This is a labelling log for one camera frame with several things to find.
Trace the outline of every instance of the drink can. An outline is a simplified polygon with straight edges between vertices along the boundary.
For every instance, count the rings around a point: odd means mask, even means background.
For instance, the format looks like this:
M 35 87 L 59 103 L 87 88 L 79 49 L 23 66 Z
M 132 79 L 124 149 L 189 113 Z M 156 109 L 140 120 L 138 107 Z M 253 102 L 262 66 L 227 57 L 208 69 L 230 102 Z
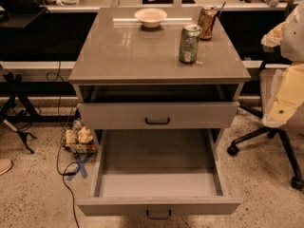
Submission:
M 190 24 L 183 27 L 180 37 L 181 62 L 192 64 L 197 60 L 198 47 L 200 40 L 200 27 L 196 24 Z
M 204 6 L 200 10 L 199 21 L 198 21 L 198 24 L 201 27 L 200 39 L 202 40 L 211 39 L 212 30 L 216 22 L 217 13 L 218 13 L 217 7 L 212 5 Z

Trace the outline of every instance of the chair wheel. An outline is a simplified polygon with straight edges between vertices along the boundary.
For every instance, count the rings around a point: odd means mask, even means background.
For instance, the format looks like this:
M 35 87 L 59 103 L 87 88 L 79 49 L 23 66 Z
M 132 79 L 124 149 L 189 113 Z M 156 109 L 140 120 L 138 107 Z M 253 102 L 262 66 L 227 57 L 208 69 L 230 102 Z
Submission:
M 304 180 L 300 180 L 297 177 L 293 177 L 292 178 L 292 187 L 297 189 L 297 190 L 301 190 L 304 187 Z
M 238 153 L 239 149 L 235 144 L 231 144 L 230 147 L 227 148 L 227 152 L 231 156 L 235 156 Z

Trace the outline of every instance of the drawer handle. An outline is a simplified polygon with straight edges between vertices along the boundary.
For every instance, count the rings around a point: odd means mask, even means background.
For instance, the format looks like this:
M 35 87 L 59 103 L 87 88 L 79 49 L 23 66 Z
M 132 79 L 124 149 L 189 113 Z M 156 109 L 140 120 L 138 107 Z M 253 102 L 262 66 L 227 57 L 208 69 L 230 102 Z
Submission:
M 149 210 L 146 210 L 146 216 L 147 216 L 149 219 L 170 219 L 170 218 L 171 218 L 171 209 L 169 209 L 168 215 L 167 215 L 166 217 L 152 217 L 152 216 L 150 216 L 150 214 L 149 214 Z
M 170 124 L 170 118 L 167 118 L 165 121 L 150 121 L 148 120 L 147 118 L 144 119 L 145 123 L 146 124 L 149 124 L 149 125 L 167 125 L 167 124 Z

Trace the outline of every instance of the drawer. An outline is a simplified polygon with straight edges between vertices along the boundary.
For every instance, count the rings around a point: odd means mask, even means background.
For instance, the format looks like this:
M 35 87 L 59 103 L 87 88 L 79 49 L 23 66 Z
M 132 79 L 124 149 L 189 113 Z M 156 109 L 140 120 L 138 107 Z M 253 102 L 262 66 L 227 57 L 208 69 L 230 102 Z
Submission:
M 90 129 L 226 128 L 238 102 L 78 104 Z
M 106 130 L 90 198 L 78 202 L 87 216 L 231 214 L 210 130 Z

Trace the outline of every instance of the gray cabinet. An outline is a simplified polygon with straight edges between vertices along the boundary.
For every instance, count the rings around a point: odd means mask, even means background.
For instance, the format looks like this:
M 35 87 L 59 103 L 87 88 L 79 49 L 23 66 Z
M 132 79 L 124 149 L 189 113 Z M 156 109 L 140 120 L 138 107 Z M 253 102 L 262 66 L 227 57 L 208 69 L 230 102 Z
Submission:
M 165 8 L 155 30 L 134 21 L 138 9 L 101 9 L 69 78 L 99 146 L 78 205 L 151 219 L 231 214 L 240 199 L 228 197 L 217 146 L 249 74 L 219 21 L 193 65 L 178 60 L 182 23 L 200 8 Z

